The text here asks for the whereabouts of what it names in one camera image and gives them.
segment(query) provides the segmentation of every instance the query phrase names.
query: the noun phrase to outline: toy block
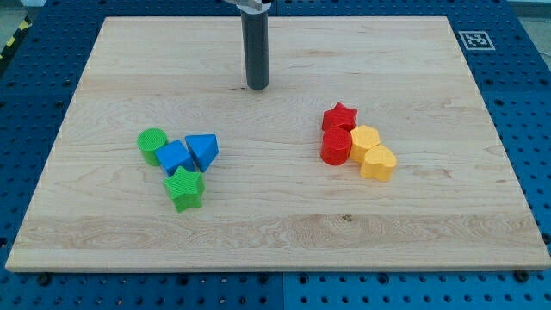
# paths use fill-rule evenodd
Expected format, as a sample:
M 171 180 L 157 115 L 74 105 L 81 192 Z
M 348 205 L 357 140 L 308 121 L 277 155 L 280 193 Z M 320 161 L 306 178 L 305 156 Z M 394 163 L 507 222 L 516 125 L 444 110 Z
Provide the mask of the toy block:
M 381 143 L 377 129 L 361 125 L 350 131 L 352 136 L 352 147 L 350 148 L 350 159 L 363 163 L 365 152 Z
M 174 174 L 178 167 L 183 167 L 187 171 L 195 171 L 193 159 L 191 159 L 191 155 L 180 140 L 172 141 L 161 147 L 155 154 L 164 172 L 169 177 Z
M 186 137 L 191 157 L 201 172 L 205 172 L 208 166 L 218 155 L 218 142 L 214 134 L 189 135 Z
M 138 136 L 138 148 L 145 162 L 152 166 L 159 166 L 155 151 L 169 143 L 166 133 L 159 128 L 149 128 Z
M 337 103 L 335 108 L 324 112 L 324 119 L 321 124 L 323 131 L 339 127 L 346 131 L 350 131 L 356 127 L 356 116 L 358 110 L 353 108 L 346 108 L 342 103 Z
M 329 128 L 322 139 L 320 156 L 327 164 L 344 164 L 351 147 L 352 137 L 348 131 L 339 127 Z
M 205 191 L 205 183 L 200 172 L 189 172 L 178 167 L 172 177 L 164 180 L 164 189 L 178 213 L 187 208 L 202 207 L 201 195 Z
M 386 146 L 374 146 L 365 153 L 360 175 L 388 182 L 397 163 L 396 157 Z

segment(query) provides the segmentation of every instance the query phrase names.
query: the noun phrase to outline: blue pegboard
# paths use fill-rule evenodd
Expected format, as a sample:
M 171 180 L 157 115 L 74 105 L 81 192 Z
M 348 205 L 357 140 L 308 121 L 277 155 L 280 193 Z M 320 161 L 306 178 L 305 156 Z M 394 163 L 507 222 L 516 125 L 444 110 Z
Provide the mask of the blue pegboard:
M 538 226 L 551 241 L 551 74 L 503 0 L 277 0 L 273 16 L 447 16 L 495 50 L 460 44 Z M 0 264 L 105 16 L 237 16 L 221 0 L 50 0 L 0 79 Z M 0 309 L 551 308 L 551 273 L 15 275 Z

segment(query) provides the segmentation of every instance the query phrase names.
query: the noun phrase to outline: wooden board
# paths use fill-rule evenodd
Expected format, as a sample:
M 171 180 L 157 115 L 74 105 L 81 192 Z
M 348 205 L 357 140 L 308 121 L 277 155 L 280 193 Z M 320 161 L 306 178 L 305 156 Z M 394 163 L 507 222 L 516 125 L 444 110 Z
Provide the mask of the wooden board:
M 245 88 L 237 18 L 108 18 L 34 192 L 13 271 L 545 269 L 550 259 L 443 17 L 271 18 Z M 319 158 L 337 101 L 379 129 L 390 183 Z M 177 214 L 136 137 L 216 133 Z

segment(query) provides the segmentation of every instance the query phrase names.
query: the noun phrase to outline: red block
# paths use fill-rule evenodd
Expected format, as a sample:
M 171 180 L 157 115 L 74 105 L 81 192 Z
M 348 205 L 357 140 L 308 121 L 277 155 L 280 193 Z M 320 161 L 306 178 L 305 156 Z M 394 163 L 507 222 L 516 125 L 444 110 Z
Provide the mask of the red block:
M 321 159 L 330 165 L 344 164 L 350 154 L 352 136 L 342 128 L 333 127 L 325 131 L 321 143 Z
M 358 110 L 346 108 L 342 103 L 337 103 L 335 108 L 324 112 L 324 121 L 321 125 L 322 130 L 333 127 L 339 127 L 346 131 L 356 128 L 356 116 Z

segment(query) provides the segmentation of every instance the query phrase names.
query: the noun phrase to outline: red cylinder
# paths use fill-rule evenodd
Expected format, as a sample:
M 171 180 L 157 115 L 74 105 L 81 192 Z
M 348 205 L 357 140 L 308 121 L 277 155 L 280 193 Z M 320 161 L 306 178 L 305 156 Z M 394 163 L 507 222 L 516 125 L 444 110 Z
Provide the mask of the red cylinder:
M 350 155 L 352 136 L 342 128 L 333 127 L 325 131 L 321 143 L 321 159 L 330 165 L 344 164 Z

